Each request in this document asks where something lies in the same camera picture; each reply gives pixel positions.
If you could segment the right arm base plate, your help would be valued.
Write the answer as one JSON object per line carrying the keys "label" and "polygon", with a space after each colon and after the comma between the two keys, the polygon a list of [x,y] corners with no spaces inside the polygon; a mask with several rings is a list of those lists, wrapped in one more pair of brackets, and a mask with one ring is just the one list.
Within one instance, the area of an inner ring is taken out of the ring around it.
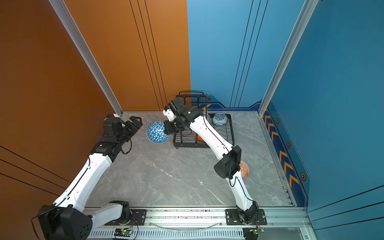
{"label": "right arm base plate", "polygon": [[235,225],[258,225],[258,226],[266,226],[268,224],[267,217],[265,211],[263,209],[259,209],[257,216],[251,223],[243,223],[240,219],[238,210],[235,209],[226,209],[226,223],[228,226]]}

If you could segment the blue triangle pattern bowl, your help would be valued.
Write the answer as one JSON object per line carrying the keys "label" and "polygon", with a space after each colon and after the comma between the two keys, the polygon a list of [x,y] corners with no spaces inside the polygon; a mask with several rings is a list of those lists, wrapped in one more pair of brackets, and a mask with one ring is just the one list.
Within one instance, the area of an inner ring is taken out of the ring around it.
{"label": "blue triangle pattern bowl", "polygon": [[159,121],[149,124],[146,134],[147,138],[154,144],[163,144],[170,137],[165,133],[165,124]]}

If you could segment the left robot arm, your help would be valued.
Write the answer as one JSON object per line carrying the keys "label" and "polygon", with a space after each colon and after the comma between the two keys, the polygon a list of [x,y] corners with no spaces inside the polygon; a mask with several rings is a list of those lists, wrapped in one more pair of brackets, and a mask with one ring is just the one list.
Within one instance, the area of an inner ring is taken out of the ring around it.
{"label": "left robot arm", "polygon": [[133,221],[127,201],[112,201],[93,210],[86,210],[86,203],[104,172],[124,152],[123,145],[132,141],[142,125],[140,117],[131,116],[124,122],[117,115],[107,115],[100,136],[75,179],[52,205],[42,206],[37,213],[46,240],[85,240],[92,230],[111,221]]}

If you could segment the blue floral bowl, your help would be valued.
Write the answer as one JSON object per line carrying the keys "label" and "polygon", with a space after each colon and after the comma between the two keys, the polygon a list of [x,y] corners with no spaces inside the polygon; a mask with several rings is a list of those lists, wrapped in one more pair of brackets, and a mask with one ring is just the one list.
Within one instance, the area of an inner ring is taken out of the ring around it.
{"label": "blue floral bowl", "polygon": [[213,117],[212,117],[212,122],[215,126],[217,127],[223,127],[225,126],[229,121],[229,118],[227,117],[226,114],[224,113],[216,113]]}

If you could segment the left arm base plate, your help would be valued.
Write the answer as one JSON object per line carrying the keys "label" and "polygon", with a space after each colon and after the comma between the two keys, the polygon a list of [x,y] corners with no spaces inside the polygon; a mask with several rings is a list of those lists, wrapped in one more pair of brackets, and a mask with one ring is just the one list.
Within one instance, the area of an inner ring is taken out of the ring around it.
{"label": "left arm base plate", "polygon": [[112,220],[105,224],[105,226],[143,226],[146,221],[147,210],[146,209],[130,209],[129,218],[119,218]]}

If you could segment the orange bowl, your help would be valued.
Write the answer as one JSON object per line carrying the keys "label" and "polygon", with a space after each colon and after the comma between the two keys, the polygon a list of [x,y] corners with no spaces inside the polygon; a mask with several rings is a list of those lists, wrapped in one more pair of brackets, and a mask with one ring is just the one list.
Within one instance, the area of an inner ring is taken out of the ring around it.
{"label": "orange bowl", "polygon": [[201,142],[204,141],[199,135],[196,135],[196,136],[197,136],[198,141],[201,141]]}

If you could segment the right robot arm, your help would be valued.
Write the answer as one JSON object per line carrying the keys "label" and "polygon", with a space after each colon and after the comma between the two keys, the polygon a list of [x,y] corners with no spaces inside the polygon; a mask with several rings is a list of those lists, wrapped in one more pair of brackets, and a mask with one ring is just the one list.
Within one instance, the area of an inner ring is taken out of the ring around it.
{"label": "right robot arm", "polygon": [[256,221],[259,205],[249,194],[241,174],[242,149],[227,142],[210,125],[203,112],[197,107],[188,107],[181,98],[175,98],[165,106],[163,114],[167,117],[164,121],[165,134],[176,134],[189,128],[200,136],[211,148],[219,160],[215,172],[225,179],[236,200],[236,208],[240,221],[251,225]]}

